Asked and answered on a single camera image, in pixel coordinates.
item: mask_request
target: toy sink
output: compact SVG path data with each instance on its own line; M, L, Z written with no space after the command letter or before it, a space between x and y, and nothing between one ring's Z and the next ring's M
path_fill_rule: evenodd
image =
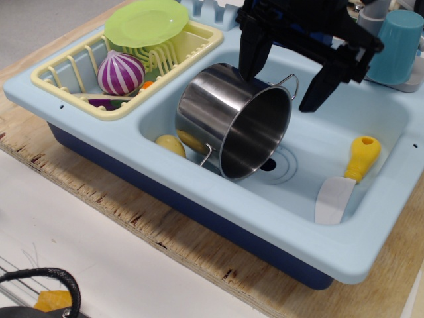
M81 106L70 95L81 92L74 85L72 67L61 64L69 55L85 63L90 59L87 45L94 47L97 62L104 58L105 44L97 41L102 28L11 78L4 86L7 98L45 119L63 145L307 286L324 289L334 279L361 282L424 168L424 90L401 93L367 81L341 84L318 111L300 113L301 98L321 66L275 46L257 77L271 83L292 73L299 78L288 130L272 155L274 165L241 181L227 180L213 168L199 166L201 158L190 149L185 159L154 143L163 134L176 135L178 101L202 69L221 62L238 65L240 30L235 23L225 23L233 21L229 15L235 17L237 10L220 8L214 1L205 1L203 7L201 1L182 3L195 3L187 7L191 23L208 30L195 34L205 46L193 48L183 70L175 68L169 79L158 79L156 88L146 98L135 97L125 113L109 118L106 112L108 118L102 118L100 111ZM58 93L48 66L68 83L70 93ZM92 69L80 76L85 87L96 91ZM50 79L49 88L37 78ZM295 83L284 85L294 90ZM378 161L355 187L341 223L316 224L315 201L322 183L343 175L350 144L362 135L380 141Z

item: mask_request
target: purple onion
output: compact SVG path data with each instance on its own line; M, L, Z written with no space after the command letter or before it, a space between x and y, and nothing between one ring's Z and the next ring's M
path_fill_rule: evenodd
M110 95L126 95L144 83L146 70L138 58L110 50L100 64L97 82Z

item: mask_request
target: sink drain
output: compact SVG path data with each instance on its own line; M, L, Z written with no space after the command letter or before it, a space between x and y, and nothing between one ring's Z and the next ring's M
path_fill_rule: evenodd
M297 160L287 149L278 147L267 162L252 175L252 179L267 184L281 184L294 176L297 170Z

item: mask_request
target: yellow dish rack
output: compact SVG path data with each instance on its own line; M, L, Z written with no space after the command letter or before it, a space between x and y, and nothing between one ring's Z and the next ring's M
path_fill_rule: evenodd
M31 82L98 119L112 121L130 113L222 41L220 30L195 21L189 21L168 41L146 48L115 46L102 31L35 69L31 73ZM134 97L119 108L106 111L104 107L89 104L87 97L74 94L103 93L97 84L97 71L112 49L140 59L146 69L146 81L153 84L132 92Z

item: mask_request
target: plywood surface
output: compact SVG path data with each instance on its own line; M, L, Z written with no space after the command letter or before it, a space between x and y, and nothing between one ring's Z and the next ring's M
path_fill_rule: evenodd
M2 70L0 85L103 24L112 12L107 11ZM42 119L6 100L3 90L0 90L0 148L175 261L270 317L400 317L423 262L423 178L367 279L355 286L335 282L327 290L314 291L59 145Z

